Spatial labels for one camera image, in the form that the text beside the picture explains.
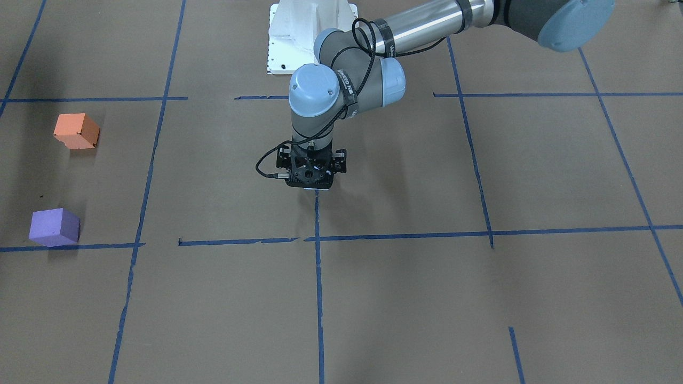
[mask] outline grid line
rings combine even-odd
[[[185,101],[187,96],[166,97],[167,101]],[[117,102],[117,101],[164,101],[163,96],[157,97],[91,97],[91,98],[11,98],[7,103],[33,102]]]
[[[161,127],[163,125],[164,121],[164,114],[166,112],[166,102],[168,99],[169,95],[169,89],[171,88],[171,78],[173,77],[173,65],[176,62],[176,53],[178,52],[178,43],[180,41],[180,31],[182,30],[182,20],[183,16],[185,14],[185,4],[186,0],[182,0],[182,3],[180,4],[180,15],[178,17],[178,26],[176,27],[176,38],[173,41],[173,51],[171,52],[171,61],[169,63],[169,69],[168,73],[166,75],[166,86],[164,88],[164,96],[163,100],[161,101],[161,110],[159,111],[159,119],[158,123],[156,125],[156,135],[154,137],[154,145],[152,147],[152,156],[150,159],[150,166],[148,169],[147,173],[147,182],[145,184],[145,193],[143,194],[142,198],[142,207],[140,209],[140,222],[137,227],[137,233],[135,235],[135,244],[140,243],[140,239],[142,237],[142,229],[145,223],[145,214],[147,212],[147,202],[150,196],[150,189],[152,186],[152,175],[154,173],[154,157],[156,156],[156,149],[159,145],[159,135],[161,134]],[[133,254],[130,257],[130,268],[128,270],[128,285],[126,288],[126,301],[123,307],[123,310],[121,311],[121,316],[119,319],[119,327],[118,331],[116,333],[116,343],[114,344],[114,352],[113,356],[111,358],[111,367],[109,369],[109,381],[108,384],[113,384],[114,383],[114,378],[116,375],[116,368],[118,364],[118,359],[119,359],[119,352],[121,350],[121,342],[123,340],[123,333],[124,333],[124,327],[126,325],[126,315],[128,313],[128,304],[130,303],[130,292],[133,289],[133,269],[135,268],[135,264],[137,263],[137,254],[139,251],[139,247],[135,246],[133,247]]]
[[[448,53],[451,57],[451,65],[453,66],[453,75],[456,78],[456,87],[458,88],[458,94],[460,95],[460,110],[462,112],[462,121],[465,125],[465,133],[467,134],[467,142],[470,147],[470,152],[472,152],[472,164],[474,165],[474,174],[477,178],[477,185],[479,186],[479,197],[482,200],[482,210],[484,212],[484,221],[486,222],[486,230],[488,231],[488,241],[491,248],[494,247],[493,243],[493,231],[491,229],[491,220],[488,216],[488,208],[486,208],[486,197],[484,196],[484,186],[482,184],[482,176],[479,174],[479,165],[477,164],[477,155],[474,151],[474,142],[472,140],[472,132],[469,127],[469,119],[467,118],[467,109],[465,108],[465,100],[462,97],[462,88],[460,87],[460,77],[458,76],[458,66],[456,65],[456,57],[453,54],[453,46],[451,45],[451,38],[446,37],[446,43],[448,45]]]
[[[662,243],[659,240],[659,236],[657,235],[656,228],[652,223],[652,219],[650,218],[650,213],[647,211],[647,207],[645,206],[645,201],[643,200],[643,195],[641,194],[640,189],[638,188],[638,183],[636,183],[635,176],[633,175],[631,167],[629,166],[628,161],[626,160],[626,154],[624,153],[624,149],[622,148],[621,142],[619,141],[619,137],[617,136],[617,131],[614,129],[614,124],[612,123],[612,119],[609,117],[609,113],[607,112],[607,107],[604,104],[604,100],[602,99],[602,95],[600,93],[600,90],[598,89],[598,85],[597,85],[595,78],[593,76],[593,72],[591,71],[591,68],[588,65],[588,60],[586,60],[586,56],[583,54],[583,49],[579,48],[579,54],[581,55],[581,59],[583,60],[583,65],[586,67],[586,72],[588,73],[588,77],[590,78],[591,83],[593,84],[593,88],[595,89],[596,96],[598,97],[598,100],[600,101],[600,106],[602,107],[602,112],[604,114],[605,119],[607,120],[607,125],[609,126],[609,130],[612,134],[612,138],[614,138],[615,145],[617,146],[617,149],[619,150],[619,155],[622,158],[622,161],[624,163],[624,167],[626,168],[626,172],[628,173],[628,177],[631,180],[631,185],[633,186],[633,189],[636,193],[636,196],[638,197],[638,202],[640,203],[640,206],[643,210],[643,214],[645,215],[645,220],[647,220],[647,224],[650,228],[650,232],[652,233],[652,238],[654,239],[654,242],[657,245],[657,249],[659,250],[659,254],[662,258],[662,261],[664,262],[664,266],[667,269],[667,272],[669,274],[669,278],[671,279],[671,283],[673,284],[673,289],[675,290],[676,294],[678,295],[678,301],[680,302],[680,305],[683,306],[683,293],[681,293],[680,287],[678,286],[678,282],[676,281],[676,277],[673,274],[673,269],[671,268],[671,265],[669,263],[669,259],[667,258],[667,255],[664,252],[664,247],[662,247]]]
[[[67,251],[73,249],[126,249],[133,247],[142,247],[145,243],[119,243],[119,244],[74,244],[74,245],[60,245],[58,247],[0,247],[0,253],[7,252],[35,252],[35,251]]]
[[[508,92],[508,93],[492,93],[492,94],[437,94],[432,92],[433,97],[436,98],[485,98],[485,97],[594,97],[598,94],[593,92]],[[683,92],[605,92],[600,93],[605,97],[648,97],[648,96],[663,96],[663,97],[681,97]],[[284,95],[252,95],[252,96],[238,96],[234,100],[287,100],[289,96]]]
[[[325,384],[325,346],[322,332],[322,270],[320,268],[320,200],[316,190],[316,296],[318,298],[318,376]]]
[[[510,342],[512,343],[512,352],[514,353],[514,362],[517,365],[517,376],[519,376],[519,384],[525,384],[524,370],[522,369],[522,359],[519,357],[519,348],[517,347],[517,337],[514,334],[514,327],[508,327],[510,333]]]
[[[683,230],[683,225],[655,225],[656,230]],[[588,227],[588,228],[550,228],[540,230],[498,230],[493,231],[494,236],[524,236],[539,234],[590,234],[601,232],[637,232],[650,231],[648,225],[636,225],[626,227]],[[408,234],[358,234],[342,236],[320,236],[320,241],[355,241],[355,240],[395,240],[411,238],[457,238],[457,237],[487,237],[487,231],[469,232],[429,232]],[[210,240],[210,241],[181,241],[181,247],[196,247],[202,245],[244,245],[256,243],[291,243],[299,238],[274,238],[274,239],[234,239],[234,240]],[[317,237],[305,238],[305,242],[316,241]]]
[[[42,0],[42,3],[40,4],[40,9],[38,10],[36,21],[33,23],[33,28],[31,29],[31,33],[29,34],[29,39],[26,41],[24,51],[21,53],[21,57],[19,57],[19,62],[17,63],[16,68],[14,69],[14,74],[12,75],[10,86],[7,88],[7,92],[5,93],[5,98],[2,100],[2,103],[0,103],[0,118],[2,118],[2,115],[5,112],[5,107],[7,106],[7,103],[10,99],[10,95],[12,94],[12,90],[14,89],[14,84],[16,83],[16,79],[19,76],[19,71],[21,71],[21,66],[24,64],[26,54],[29,52],[31,42],[33,42],[33,37],[36,35],[36,30],[38,29],[38,24],[40,24],[40,18],[42,18],[42,13],[45,10],[46,3],[47,0]]]

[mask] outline floor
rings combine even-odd
[[[617,0],[565,54],[493,26],[402,59],[315,192],[253,169],[290,134],[273,2],[3,2],[0,383],[683,382],[678,4]],[[29,241],[59,207],[79,244]]]

